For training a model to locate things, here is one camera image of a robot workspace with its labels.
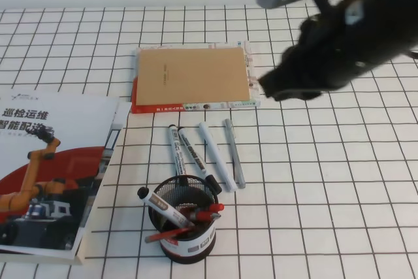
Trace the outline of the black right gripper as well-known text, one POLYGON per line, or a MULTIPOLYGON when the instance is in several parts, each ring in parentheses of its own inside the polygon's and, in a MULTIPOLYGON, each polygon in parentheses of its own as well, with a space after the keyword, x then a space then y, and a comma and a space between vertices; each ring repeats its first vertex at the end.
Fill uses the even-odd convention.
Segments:
POLYGON ((277 102, 318 98, 417 45, 417 0, 314 1, 319 17, 302 24, 297 45, 258 79, 277 102))

